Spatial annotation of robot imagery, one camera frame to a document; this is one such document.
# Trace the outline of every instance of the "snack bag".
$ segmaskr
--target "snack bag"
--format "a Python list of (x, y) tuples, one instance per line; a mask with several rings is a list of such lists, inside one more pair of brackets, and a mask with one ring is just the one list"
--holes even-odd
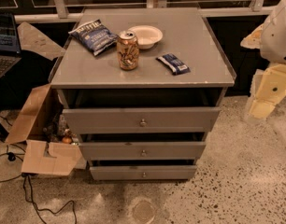
[(190, 68), (172, 53), (157, 57), (156, 60), (165, 64), (172, 71), (173, 75), (191, 72)]
[(118, 37), (112, 34), (100, 20), (86, 22), (69, 34), (91, 51), (94, 56), (116, 43)]

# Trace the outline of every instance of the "electrical cord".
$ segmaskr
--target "electrical cord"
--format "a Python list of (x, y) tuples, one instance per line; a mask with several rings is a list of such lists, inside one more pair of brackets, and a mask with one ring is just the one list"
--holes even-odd
[[(9, 152), (9, 146), (7, 146), (7, 151), (6, 151), (6, 153), (0, 154), (0, 157), (6, 156), (6, 155), (8, 155), (8, 160), (9, 160), (9, 161), (15, 161), (16, 159), (19, 159), (20, 161), (23, 161), (23, 159), (22, 159), (20, 156), (18, 156), (18, 155), (24, 155), (24, 153), (21, 154), (21, 153)], [(14, 177), (12, 177), (12, 178), (10, 178), (10, 179), (0, 180), (0, 183), (5, 183), (5, 182), (8, 182), (8, 181), (12, 181), (12, 180), (17, 179), (17, 178), (19, 178), (19, 177), (21, 177), (21, 175), (14, 176)]]
[[(30, 186), (30, 199), (27, 198), (27, 188), (26, 188), (26, 183), (28, 181), (28, 184)], [(47, 211), (52, 213), (53, 215), (58, 215), (59, 213), (61, 213), (70, 203), (72, 203), (72, 211), (75, 217), (75, 224), (77, 224), (77, 215), (76, 215), (76, 210), (75, 210), (75, 202), (70, 200), (68, 201), (63, 207), (61, 207), (58, 211), (53, 212), (48, 208), (38, 208), (38, 205), (35, 203), (34, 201), (34, 195), (33, 195), (33, 187), (32, 187), (32, 183), (31, 183), (31, 177), (29, 175), (26, 175), (24, 178), (24, 182), (23, 182), (23, 189), (24, 189), (24, 194), (25, 194), (25, 201), (27, 201), (28, 203), (31, 203), (33, 205), (33, 207), (36, 210), (37, 215), (39, 216), (40, 220), (44, 223), (47, 224), (47, 222), (45, 222), (45, 220), (41, 217), (39, 212), (42, 211)]]
[[(9, 161), (15, 161), (16, 159), (19, 159), (20, 161), (23, 161), (23, 159), (19, 156), (19, 155), (24, 155), (25, 153), (25, 150), (20, 147), (20, 146), (17, 146), (17, 145), (12, 145), (12, 146), (15, 146), (15, 147), (18, 147), (19, 149), (21, 149), (23, 151), (23, 153), (13, 153), (13, 152), (9, 152), (9, 146), (7, 146), (7, 151), (6, 153), (2, 153), (0, 154), (0, 157), (2, 156), (6, 156), (8, 155), (8, 160)], [(10, 179), (6, 179), (6, 180), (0, 180), (0, 183), (5, 183), (5, 182), (8, 182), (8, 181), (12, 181), (14, 179), (17, 179), (19, 177), (24, 177), (24, 181), (23, 181), (23, 189), (24, 189), (24, 194), (25, 194), (25, 201), (27, 201), (28, 203), (31, 203), (33, 205), (33, 207), (35, 208), (36, 210), (36, 213), (37, 215), (39, 216), (40, 220), (44, 223), (44, 224), (47, 224), (47, 222), (44, 221), (44, 219), (41, 217), (40, 213), (39, 212), (42, 212), (42, 211), (48, 211), (54, 215), (58, 215), (59, 213), (61, 213), (70, 203), (72, 203), (72, 211), (73, 211), (73, 214), (74, 214), (74, 218), (75, 218), (75, 224), (77, 224), (77, 215), (76, 215), (76, 210), (75, 210), (75, 202), (70, 200), (68, 201), (63, 207), (61, 207), (58, 211), (56, 212), (53, 212), (51, 211), (50, 209), (48, 208), (38, 208), (38, 205), (35, 203), (34, 201), (34, 195), (33, 195), (33, 187), (32, 187), (32, 183), (31, 183), (31, 177), (30, 177), (30, 174), (26, 174), (26, 173), (22, 173), (21, 175), (17, 175), (15, 177), (12, 177)], [(28, 184), (30, 186), (30, 199), (27, 198), (27, 188), (26, 188), (26, 183), (28, 181)]]

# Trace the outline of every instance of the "white robot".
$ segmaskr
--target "white robot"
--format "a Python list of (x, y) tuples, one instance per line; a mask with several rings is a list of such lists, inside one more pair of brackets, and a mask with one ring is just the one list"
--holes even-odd
[(261, 56), (270, 61), (265, 71), (258, 70), (254, 75), (246, 105), (248, 116), (265, 119), (286, 96), (286, 0), (281, 0), (240, 45), (259, 49)]

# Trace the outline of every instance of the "beverage can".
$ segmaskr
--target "beverage can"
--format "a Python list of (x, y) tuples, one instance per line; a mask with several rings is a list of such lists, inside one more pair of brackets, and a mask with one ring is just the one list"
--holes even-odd
[(135, 32), (127, 30), (119, 34), (117, 40), (117, 54), (121, 69), (133, 70), (137, 68), (139, 47)]

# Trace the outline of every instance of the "speckled floor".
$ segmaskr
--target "speckled floor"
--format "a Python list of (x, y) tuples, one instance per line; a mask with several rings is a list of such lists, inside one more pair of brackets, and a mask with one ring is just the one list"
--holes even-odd
[[(56, 211), (73, 200), (81, 224), (286, 224), (286, 98), (258, 123), (243, 119), (246, 102), (246, 96), (223, 100), (191, 180), (94, 182), (84, 170), (66, 177), (36, 175), (32, 185), (38, 208)], [(21, 161), (1, 157), (0, 180), (19, 175), (20, 168)], [(42, 223), (25, 201), (23, 180), (0, 184), (0, 223)], [(40, 214), (46, 223), (74, 223), (72, 203), (56, 217)]]

